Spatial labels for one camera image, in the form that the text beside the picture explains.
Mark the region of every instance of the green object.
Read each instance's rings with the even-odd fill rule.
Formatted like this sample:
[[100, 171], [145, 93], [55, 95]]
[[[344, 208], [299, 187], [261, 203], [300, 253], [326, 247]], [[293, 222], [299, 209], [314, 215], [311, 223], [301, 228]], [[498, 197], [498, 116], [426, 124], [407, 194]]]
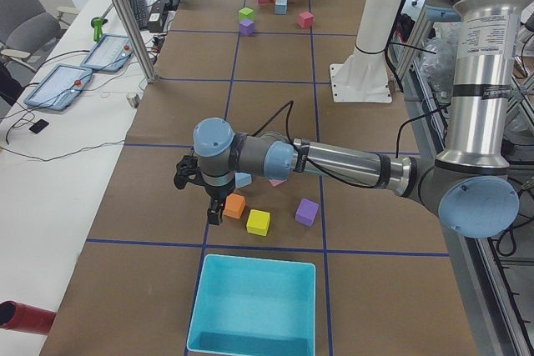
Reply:
[[93, 21], [94, 26], [94, 34], [93, 34], [93, 40], [95, 42], [100, 42], [100, 38], [102, 37], [102, 24], [103, 24], [103, 18], [97, 17], [94, 18]]
[[251, 8], [242, 8], [241, 10], [239, 10], [239, 20], [242, 21], [246, 18], [254, 21], [254, 10], [252, 10]]

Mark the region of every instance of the purple cube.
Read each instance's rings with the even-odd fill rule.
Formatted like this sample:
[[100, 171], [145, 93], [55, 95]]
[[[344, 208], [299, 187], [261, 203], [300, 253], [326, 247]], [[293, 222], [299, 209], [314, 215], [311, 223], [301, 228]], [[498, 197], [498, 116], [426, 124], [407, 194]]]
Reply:
[[254, 33], [254, 21], [248, 18], [239, 21], [239, 32], [247, 37], [252, 35]]
[[299, 223], [307, 225], [308, 227], [311, 227], [314, 225], [315, 216], [317, 215], [318, 210], [319, 204], [303, 198], [300, 201], [299, 208], [297, 209], [295, 220], [297, 220]]

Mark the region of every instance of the red tube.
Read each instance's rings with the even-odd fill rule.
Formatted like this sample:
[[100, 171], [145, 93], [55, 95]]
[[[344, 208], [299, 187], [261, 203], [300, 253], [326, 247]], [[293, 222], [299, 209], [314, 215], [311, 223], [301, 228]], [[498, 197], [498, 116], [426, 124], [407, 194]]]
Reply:
[[55, 317], [55, 312], [12, 300], [0, 303], [0, 328], [48, 335]]

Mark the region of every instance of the label sticker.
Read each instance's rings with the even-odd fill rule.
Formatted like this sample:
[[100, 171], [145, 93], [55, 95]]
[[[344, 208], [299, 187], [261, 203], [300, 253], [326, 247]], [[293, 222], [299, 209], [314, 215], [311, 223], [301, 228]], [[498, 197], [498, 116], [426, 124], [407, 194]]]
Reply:
[[482, 91], [482, 100], [510, 98], [510, 85], [487, 85]]
[[512, 44], [507, 43], [510, 23], [508, 14], [463, 22], [458, 40], [458, 58], [496, 55], [511, 58], [513, 41]]

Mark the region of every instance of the metal pole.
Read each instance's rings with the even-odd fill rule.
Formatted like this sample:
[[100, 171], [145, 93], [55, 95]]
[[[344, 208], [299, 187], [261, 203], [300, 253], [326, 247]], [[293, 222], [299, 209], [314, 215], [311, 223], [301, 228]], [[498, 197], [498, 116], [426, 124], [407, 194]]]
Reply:
[[149, 54], [144, 46], [143, 37], [135, 21], [134, 14], [129, 7], [128, 0], [111, 0], [117, 10], [118, 17], [126, 29], [126, 33], [132, 41], [133, 51], [139, 60], [139, 64], [143, 69], [144, 76], [147, 78], [147, 83], [152, 83], [156, 79], [156, 72], [150, 60]]

